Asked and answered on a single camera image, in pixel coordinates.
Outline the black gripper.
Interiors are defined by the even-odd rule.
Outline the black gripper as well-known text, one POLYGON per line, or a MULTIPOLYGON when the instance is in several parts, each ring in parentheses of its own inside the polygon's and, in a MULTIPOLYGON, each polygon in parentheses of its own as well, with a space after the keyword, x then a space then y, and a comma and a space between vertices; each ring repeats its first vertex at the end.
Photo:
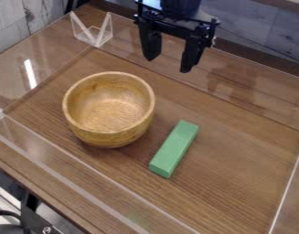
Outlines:
POLYGON ((190 72, 199 63, 204 48, 212 46, 220 20, 202 10, 202 0, 135 0, 135 3, 138 6, 135 21, 143 19, 150 22, 140 21, 138 24, 142 51, 148 61, 162 53, 160 32, 186 38, 198 28, 202 29, 199 37, 190 36, 186 40, 182 53, 179 71, 190 72))

